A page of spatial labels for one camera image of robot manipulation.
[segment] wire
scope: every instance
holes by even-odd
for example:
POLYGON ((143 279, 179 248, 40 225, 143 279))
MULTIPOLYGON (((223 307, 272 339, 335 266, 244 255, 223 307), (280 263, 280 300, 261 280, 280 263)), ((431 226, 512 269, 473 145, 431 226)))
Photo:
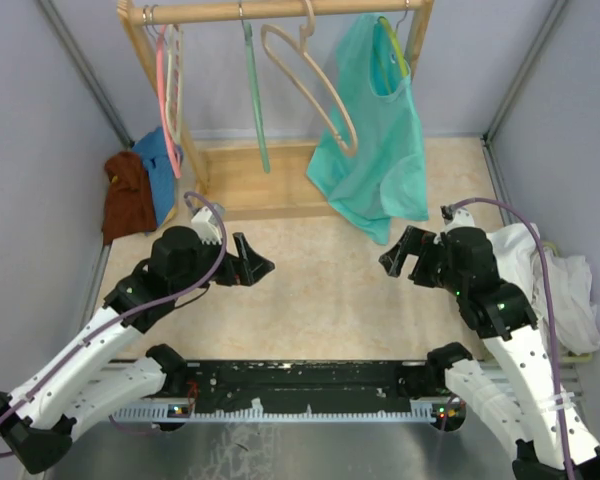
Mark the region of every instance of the wire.
POLYGON ((440 431, 444 432, 444 428, 447 426, 447 419, 449 418, 449 410, 451 409, 451 404, 454 400, 460 400, 455 394, 452 394, 447 401, 447 404, 444 406, 444 418, 442 419, 442 423, 440 424, 440 431))
MULTIPOLYGON (((544 253, 544 248, 542 246, 542 240, 536 233, 535 229, 531 225, 531 223, 515 208, 512 206, 501 202, 499 200, 493 200, 491 198, 467 198, 466 200, 462 200, 461 202, 455 203, 452 205, 453 209, 462 208, 471 203, 489 203, 491 205, 495 205, 500 208, 504 208, 508 212, 512 213, 516 216, 527 229, 531 236, 533 237, 533 241, 536 244, 536 249, 538 250, 538 256, 540 257, 540 264, 542 265, 542 284, 544 285, 545 296, 547 297, 547 312, 548 312, 548 320, 549 320, 549 347, 551 353, 551 370, 553 373, 553 393, 557 396, 556 403, 561 405, 562 402, 562 389, 560 382, 560 354, 558 352, 558 337, 556 335, 556 320, 553 312, 553 299, 551 297, 551 286, 549 285, 549 269, 547 266, 547 257, 544 253)), ((573 471, 573 462, 571 461, 571 451, 569 449, 569 436, 567 435, 567 420, 564 414, 564 409, 560 408, 557 411, 558 416, 558 424, 560 426, 560 439, 562 441, 562 454, 564 456, 564 466, 567 471, 567 478, 569 480, 575 480, 575 472, 573 471)))
POLYGON ((144 25, 147 35, 149 35, 149 37, 151 37, 151 39, 153 40, 153 43, 155 44, 158 41, 158 39, 153 36, 153 34, 151 33, 151 30, 149 30, 149 25, 147 25, 147 8, 149 8, 149 5, 145 5, 144 7, 142 7, 142 24, 144 25))
POLYGON ((189 391, 187 392, 187 401, 189 402, 189 415, 191 415, 193 406, 198 401, 198 384, 193 380, 187 382, 187 384, 190 386, 189 391))
POLYGON ((400 20, 398 20, 398 23, 396 23, 396 28, 394 28, 394 32, 396 33, 396 37, 398 36, 398 28, 400 28, 400 24, 402 22, 404 22, 407 19, 407 15, 409 14, 409 0, 405 0, 405 9, 404 9, 404 15, 402 16, 402 18, 400 20))
MULTIPOLYGON (((0 415, 0 426, 11 415, 16 413, 20 408, 22 408, 22 406, 25 403, 27 403, 27 401, 29 401, 29 402, 33 401, 33 399, 35 398, 35 395, 40 390, 42 390, 42 387, 44 387, 47 383, 49 383, 49 381, 67 364, 67 362, 69 362, 69 360, 71 360, 80 351, 80 349, 82 349, 82 347, 84 347, 85 345, 88 345, 95 337, 100 335, 102 332, 104 332, 105 330, 107 330, 108 328, 110 328, 114 325, 119 324, 125 318, 131 317, 140 312, 144 312, 145 310, 148 310, 150 308, 157 307, 158 305, 163 305, 163 304, 171 302, 173 300, 177 300, 181 296, 191 293, 195 289, 200 288, 202 285, 207 283, 211 279, 211 277, 216 273, 216 270, 218 269, 218 267, 220 267, 220 264, 222 263, 222 260, 224 259, 224 256, 227 253, 227 229, 224 226, 222 217, 216 211, 215 207, 213 206, 213 204, 211 202, 209 202, 206 198, 204 198, 202 195, 200 195, 199 193, 196 193, 196 192, 186 192, 184 194, 185 200, 188 199, 189 197, 195 197, 211 211, 211 214, 215 218, 218 228, 220 229, 220 232, 222 233, 222 243, 220 244, 220 252, 218 253, 218 257, 216 258, 215 262, 213 262, 213 265, 211 265, 211 268, 209 269, 209 271, 206 274, 204 274, 200 278, 200 280, 195 282, 190 287, 187 287, 184 290, 176 292, 172 295, 167 295, 166 297, 158 298, 157 300, 153 300, 151 302, 147 302, 142 305, 138 305, 137 307, 134 307, 130 310, 127 310, 126 312, 121 313, 117 317, 109 320, 108 322, 106 322, 106 323, 102 324, 101 326, 99 326, 98 328, 94 329, 90 334, 86 335, 84 338, 80 339, 80 341, 77 342, 77 344, 74 345, 71 348, 71 350, 69 350, 66 353, 66 355, 64 357, 62 357, 53 367, 51 367, 49 369, 49 371, 38 381, 38 383, 36 383, 33 386, 33 388, 31 388, 31 390, 29 390, 27 393, 24 394, 24 398, 21 398, 20 400, 18 400, 12 407, 10 407, 2 415, 0 415)), ((10 457, 12 455, 13 455, 13 452, 1 452, 0 458, 6 458, 6 457, 10 457)))
POLYGON ((190 303, 195 302, 196 300, 200 300, 202 297, 204 297, 207 292, 209 291, 209 287, 204 289, 204 292, 202 292, 200 295, 198 295, 197 297, 193 297, 191 300, 187 300, 186 302, 184 302, 182 305, 178 305, 176 308, 174 308, 174 310, 178 310, 182 307, 186 307, 187 305, 189 305, 190 303))

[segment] teal mesh bag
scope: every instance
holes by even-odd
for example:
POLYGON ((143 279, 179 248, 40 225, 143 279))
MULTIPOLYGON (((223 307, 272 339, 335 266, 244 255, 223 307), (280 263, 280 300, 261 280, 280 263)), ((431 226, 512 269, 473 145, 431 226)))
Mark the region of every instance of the teal mesh bag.
MULTIPOLYGON (((422 126, 379 15, 361 15, 336 51, 337 91, 358 134, 356 155, 322 134, 307 176, 329 204, 374 242, 389 241, 391 217, 429 218, 422 126)), ((330 118, 349 144, 337 109, 330 118)))

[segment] metal table surface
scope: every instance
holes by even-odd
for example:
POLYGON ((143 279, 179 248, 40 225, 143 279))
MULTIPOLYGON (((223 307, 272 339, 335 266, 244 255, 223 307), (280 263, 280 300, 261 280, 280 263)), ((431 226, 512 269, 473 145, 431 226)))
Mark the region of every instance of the metal table surface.
MULTIPOLYGON (((130 425, 129 428, 146 428, 130 425)), ((133 436, 102 423, 45 480, 513 479, 473 412, 459 431, 427 424, 190 424, 133 436)))

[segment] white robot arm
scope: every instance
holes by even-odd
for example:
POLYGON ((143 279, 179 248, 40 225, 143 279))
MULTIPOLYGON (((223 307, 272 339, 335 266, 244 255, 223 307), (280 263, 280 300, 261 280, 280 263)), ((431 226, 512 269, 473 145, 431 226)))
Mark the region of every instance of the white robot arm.
POLYGON ((42 472, 119 408, 184 384, 186 362, 167 345, 152 347, 113 377, 91 380, 177 308, 183 291, 208 288, 209 282, 250 286, 275 268, 242 233, 233 235, 239 256, 224 253, 208 208, 191 224, 165 230, 153 243, 151 257, 118 282, 91 321, 47 366, 11 392, 0 392, 0 435, 12 452, 0 457, 15 454, 30 473, 42 472))
POLYGON ((446 219, 439 235, 407 227, 380 263, 397 277, 407 255, 418 257, 409 279, 456 297, 463 320, 497 360, 517 403, 484 375, 460 344, 429 354, 437 382, 462 398, 490 428, 508 452, 516 478, 567 478, 556 415, 564 409, 575 478, 600 479, 600 443, 564 388, 554 395, 554 372, 526 296, 500 277, 493 246, 468 211, 447 210, 446 219))

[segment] hanger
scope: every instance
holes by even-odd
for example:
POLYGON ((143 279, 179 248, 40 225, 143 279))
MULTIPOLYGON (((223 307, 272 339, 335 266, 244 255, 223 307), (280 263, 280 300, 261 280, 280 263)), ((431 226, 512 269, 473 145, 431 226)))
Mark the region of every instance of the hanger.
POLYGON ((183 74, 182 61, 184 55, 182 54, 182 43, 184 33, 179 25, 169 25, 167 33, 169 34, 169 42, 167 43, 167 99, 165 113, 167 128, 169 129, 171 138, 175 143, 180 144, 180 135, 182 133, 182 92, 184 90, 180 80, 183 74))
MULTIPOLYGON (((151 19, 151 21, 153 21, 153 9, 156 8, 157 6, 158 5, 154 4, 149 10, 149 18, 151 19)), ((147 31, 147 34, 149 35, 149 37, 153 40, 153 43, 155 44, 158 41, 158 36, 160 35, 160 32, 158 32, 158 30, 156 30, 156 26, 153 23, 151 25, 147 25, 147 8, 149 8, 149 5, 145 5, 144 7, 142 7, 142 22, 144 23, 144 28, 147 31)))
POLYGON ((164 143, 167 147, 167 155, 169 156, 169 162, 173 169, 173 174, 176 178, 180 178, 180 163, 182 158, 180 157, 180 151, 176 147, 176 144, 169 131, 169 123, 167 122, 167 102, 165 98, 165 83, 164 83, 164 43, 165 33, 167 31, 167 25, 162 27, 162 31, 158 35, 156 41, 156 90, 158 93, 158 104, 160 106, 160 120, 162 121, 162 131, 164 134, 164 143))
POLYGON ((240 22, 244 32, 244 42, 247 54, 247 72, 249 73, 249 89, 251 90, 251 102, 253 107, 253 119, 256 124, 256 134, 258 135, 258 146, 260 147, 260 158, 262 159, 262 168, 265 173, 271 171, 269 164, 269 153, 264 138, 264 128, 262 127, 262 110, 260 108, 260 89, 258 88, 258 75, 256 74, 256 57, 253 53, 253 30, 251 23, 245 22, 242 13, 242 0, 238 0, 240 10, 240 22))
MULTIPOLYGON (((398 24, 396 25, 396 28, 399 26, 401 21, 402 20, 400 20, 398 22, 398 24)), ((391 47, 393 48, 393 53, 391 55, 391 62, 398 64, 398 66, 400 67, 400 73, 402 74, 402 78, 406 78, 409 75, 409 67, 407 65, 406 60, 404 59, 404 55, 402 53, 402 48, 400 48, 400 43, 398 42, 398 37, 396 36, 397 30, 394 31, 391 28, 391 24, 389 23, 389 20, 387 20, 385 17, 380 17, 378 19, 378 23, 380 25, 382 25, 387 37, 389 37, 389 41, 391 42, 391 47)))
POLYGON ((307 14, 307 24, 300 26, 299 41, 293 39, 291 35, 289 35, 286 31, 284 31, 277 25, 265 24, 260 30, 260 34, 262 37, 262 47, 264 48, 264 51, 267 54, 267 56, 273 61, 273 63, 275 63, 282 70, 282 72, 287 77, 289 77, 289 80, 291 80, 291 82, 296 86, 296 88, 300 90, 300 93, 302 93, 305 96, 305 98, 313 104, 313 106, 318 111, 324 122, 327 124, 327 128, 331 132, 331 135, 333 135, 336 143, 340 147, 340 150, 342 150, 342 152, 346 156, 353 157, 358 151, 358 135, 356 133, 355 127, 353 126, 353 122, 351 121, 351 117, 349 116, 349 112, 347 112, 347 109, 342 103, 342 100, 336 92, 336 89, 333 87, 333 85, 331 84, 327 76, 324 74, 322 69, 309 56, 309 53, 307 52, 307 39, 311 35, 313 35, 313 32, 315 30, 316 17, 313 13, 313 7, 311 5, 310 0, 302 0, 302 2, 304 4, 305 13, 307 14), (291 69, 286 64, 284 64, 282 60, 280 60, 280 58, 271 50, 271 47, 269 47, 267 43, 268 33, 272 33, 282 38, 282 40, 284 40, 291 48, 293 48, 300 55, 300 57, 305 61, 305 63, 309 67, 311 67, 311 69, 318 76, 322 84, 325 86, 325 88, 333 98, 336 106, 338 107, 338 110, 340 111, 340 115, 342 115, 342 118, 344 119, 344 122, 347 126, 347 130, 349 131, 349 137, 351 139, 350 145, 347 145, 346 142, 342 139, 342 136, 336 129, 329 116, 326 114, 324 109, 320 106, 320 104, 314 98, 311 92, 309 92, 307 87, 305 87, 302 84, 302 82, 300 82, 300 80, 293 74, 291 69))
POLYGON ((409 6, 411 3, 411 0, 405 0, 404 3, 405 3, 404 15, 402 16, 402 18, 400 20, 398 20, 398 23, 396 23, 396 28, 395 28, 396 37, 398 36, 398 29, 400 28, 400 24, 407 19, 407 15, 409 14, 409 6))

